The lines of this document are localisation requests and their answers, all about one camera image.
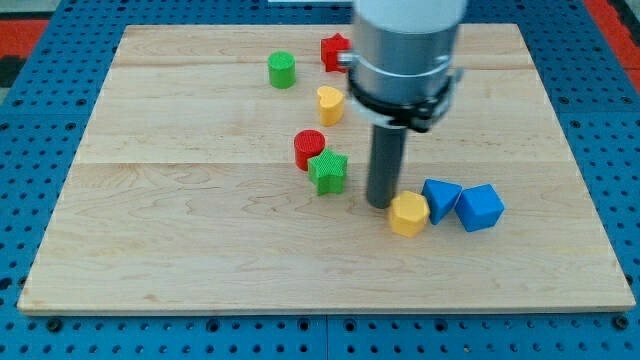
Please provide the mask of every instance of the green star block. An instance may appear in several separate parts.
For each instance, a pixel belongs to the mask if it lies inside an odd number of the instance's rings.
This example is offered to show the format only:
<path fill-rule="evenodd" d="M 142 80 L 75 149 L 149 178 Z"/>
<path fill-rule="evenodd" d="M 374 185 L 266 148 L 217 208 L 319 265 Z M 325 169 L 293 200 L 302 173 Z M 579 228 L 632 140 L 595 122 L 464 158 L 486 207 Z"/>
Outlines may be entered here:
<path fill-rule="evenodd" d="M 342 194 L 344 178 L 347 176 L 347 156 L 336 154 L 325 148 L 320 155 L 308 160 L 309 180 L 316 184 L 318 195 L 328 192 Z"/>

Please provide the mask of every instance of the green cylinder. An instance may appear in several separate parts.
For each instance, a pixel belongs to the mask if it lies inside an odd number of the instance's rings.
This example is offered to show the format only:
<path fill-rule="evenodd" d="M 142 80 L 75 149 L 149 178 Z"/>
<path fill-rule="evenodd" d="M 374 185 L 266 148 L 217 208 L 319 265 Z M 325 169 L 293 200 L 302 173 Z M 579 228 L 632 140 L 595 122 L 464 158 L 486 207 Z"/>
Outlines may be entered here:
<path fill-rule="evenodd" d="M 286 51 L 269 56 L 269 82 L 278 89 L 287 89 L 296 83 L 296 60 Z"/>

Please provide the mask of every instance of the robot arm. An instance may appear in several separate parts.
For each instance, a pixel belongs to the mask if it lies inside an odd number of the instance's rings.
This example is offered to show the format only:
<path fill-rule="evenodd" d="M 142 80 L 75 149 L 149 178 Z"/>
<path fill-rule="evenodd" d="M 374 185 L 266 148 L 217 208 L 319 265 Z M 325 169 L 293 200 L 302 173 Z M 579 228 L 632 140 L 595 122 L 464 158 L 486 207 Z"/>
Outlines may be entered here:
<path fill-rule="evenodd" d="M 367 199 L 386 208 L 400 173 L 407 129 L 426 132 L 446 113 L 449 75 L 467 0 L 355 0 L 353 49 L 340 54 L 354 104 L 374 126 Z"/>

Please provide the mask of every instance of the toy block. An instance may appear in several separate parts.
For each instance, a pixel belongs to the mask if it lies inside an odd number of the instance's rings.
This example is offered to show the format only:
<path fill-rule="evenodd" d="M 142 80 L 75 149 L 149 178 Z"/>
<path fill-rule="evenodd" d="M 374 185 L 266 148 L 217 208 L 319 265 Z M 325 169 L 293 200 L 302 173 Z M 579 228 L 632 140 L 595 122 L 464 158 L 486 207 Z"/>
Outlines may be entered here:
<path fill-rule="evenodd" d="M 307 171 L 307 161 L 320 155 L 324 150 L 324 135 L 316 130 L 302 130 L 293 139 L 293 148 L 296 152 L 296 165 L 300 170 Z"/>
<path fill-rule="evenodd" d="M 320 86 L 318 94 L 318 114 L 320 124 L 333 126 L 344 114 L 344 94 L 331 86 Z"/>
<path fill-rule="evenodd" d="M 339 33 L 330 38 L 320 40 L 320 58 L 324 63 L 324 70 L 326 72 L 347 72 L 347 69 L 338 65 L 338 53 L 349 50 L 349 48 L 351 48 L 351 41 Z"/>
<path fill-rule="evenodd" d="M 429 220 L 438 225 L 451 209 L 456 205 L 462 192 L 462 186 L 445 181 L 427 179 L 422 187 L 422 196 L 427 198 L 431 214 Z"/>
<path fill-rule="evenodd" d="M 389 209 L 391 231 L 412 238 L 424 229 L 429 212 L 429 205 L 424 196 L 403 191 L 391 200 Z"/>
<path fill-rule="evenodd" d="M 269 55 L 269 82 L 278 89 L 287 89 L 296 82 L 296 60 L 286 51 Z"/>
<path fill-rule="evenodd" d="M 347 156 L 325 148 L 309 159 L 309 180 L 316 185 L 318 195 L 341 194 L 347 176 Z"/>
<path fill-rule="evenodd" d="M 503 211 L 504 203 L 490 184 L 464 190 L 456 205 L 456 213 L 468 232 L 494 226 Z"/>

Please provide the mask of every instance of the black metal rod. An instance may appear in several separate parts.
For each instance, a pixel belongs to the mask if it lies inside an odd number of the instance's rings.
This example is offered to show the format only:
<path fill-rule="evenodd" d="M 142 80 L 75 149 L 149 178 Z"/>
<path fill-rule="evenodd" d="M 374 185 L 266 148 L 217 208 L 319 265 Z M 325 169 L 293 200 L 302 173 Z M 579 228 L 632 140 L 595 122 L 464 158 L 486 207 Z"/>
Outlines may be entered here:
<path fill-rule="evenodd" d="M 389 207 L 391 199 L 396 194 L 406 138 L 406 128 L 387 129 L 373 126 L 367 179 L 367 201 L 373 207 Z"/>

